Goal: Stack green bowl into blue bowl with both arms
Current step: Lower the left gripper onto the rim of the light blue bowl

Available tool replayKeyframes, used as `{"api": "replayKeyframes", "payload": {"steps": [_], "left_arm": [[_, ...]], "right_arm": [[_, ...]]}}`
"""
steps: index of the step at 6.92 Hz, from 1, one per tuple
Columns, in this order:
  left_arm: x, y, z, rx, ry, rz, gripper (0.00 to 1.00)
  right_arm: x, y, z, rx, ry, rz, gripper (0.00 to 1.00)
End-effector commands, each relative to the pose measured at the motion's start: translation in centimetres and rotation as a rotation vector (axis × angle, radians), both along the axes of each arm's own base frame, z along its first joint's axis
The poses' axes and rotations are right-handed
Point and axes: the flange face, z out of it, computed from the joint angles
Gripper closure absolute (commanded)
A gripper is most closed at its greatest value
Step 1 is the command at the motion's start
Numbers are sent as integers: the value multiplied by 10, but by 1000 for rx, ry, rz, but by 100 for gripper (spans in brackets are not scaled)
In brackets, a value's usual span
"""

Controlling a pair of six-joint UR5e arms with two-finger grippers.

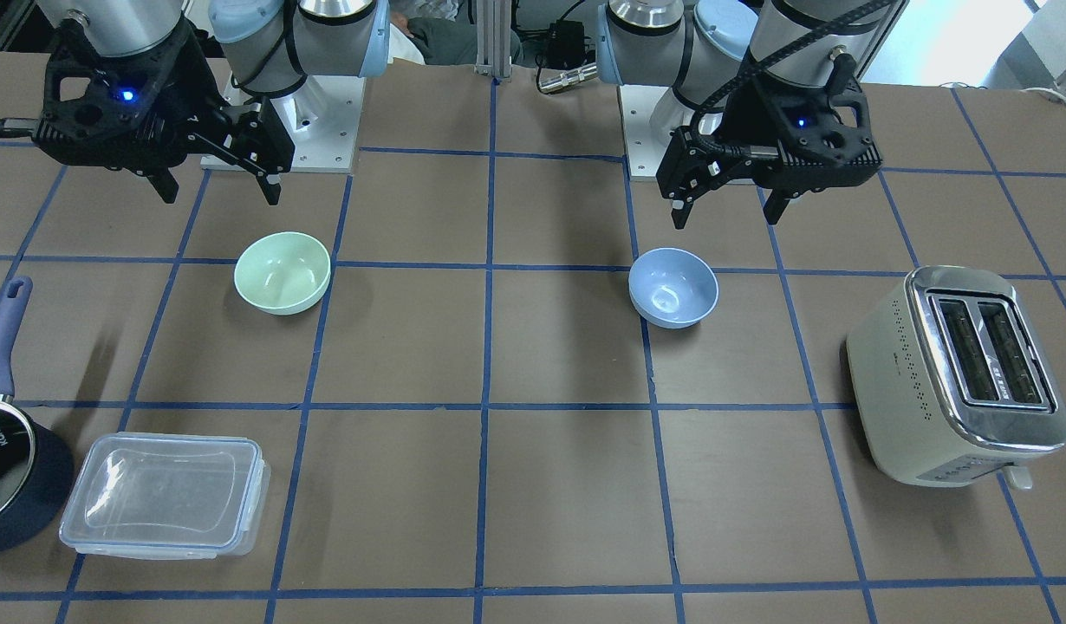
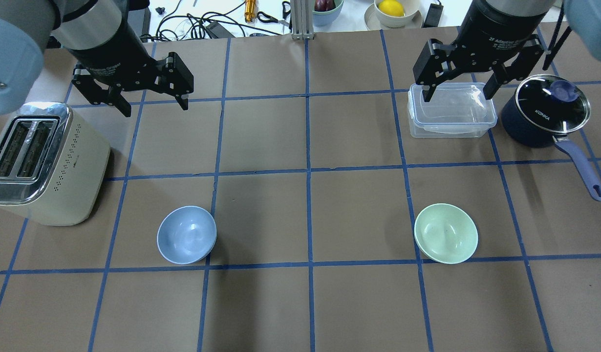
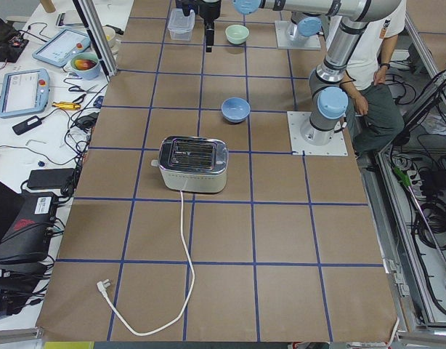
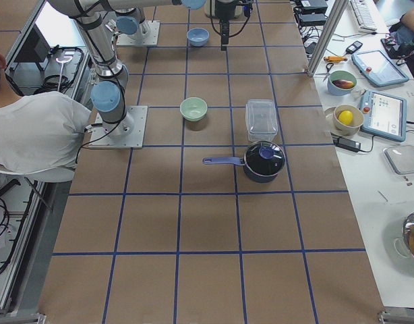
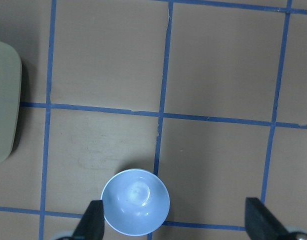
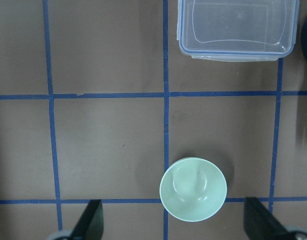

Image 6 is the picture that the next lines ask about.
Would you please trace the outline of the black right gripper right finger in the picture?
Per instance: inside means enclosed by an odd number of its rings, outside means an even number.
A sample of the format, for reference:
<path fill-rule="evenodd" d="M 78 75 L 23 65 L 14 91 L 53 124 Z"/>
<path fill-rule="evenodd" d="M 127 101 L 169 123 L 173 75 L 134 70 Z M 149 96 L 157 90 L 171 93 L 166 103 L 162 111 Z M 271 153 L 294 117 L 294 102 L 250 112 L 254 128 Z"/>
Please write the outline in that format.
<path fill-rule="evenodd" d="M 292 233 L 256 197 L 246 197 L 243 228 L 250 240 L 291 240 Z"/>

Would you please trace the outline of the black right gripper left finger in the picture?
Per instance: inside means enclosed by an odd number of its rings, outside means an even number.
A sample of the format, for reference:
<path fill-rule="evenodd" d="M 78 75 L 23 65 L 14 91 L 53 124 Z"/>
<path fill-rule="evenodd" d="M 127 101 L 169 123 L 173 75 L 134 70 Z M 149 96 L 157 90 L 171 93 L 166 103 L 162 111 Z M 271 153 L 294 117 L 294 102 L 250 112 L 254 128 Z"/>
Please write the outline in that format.
<path fill-rule="evenodd" d="M 101 240 L 104 233 L 104 213 L 100 199 L 90 200 L 72 233 L 71 240 Z"/>

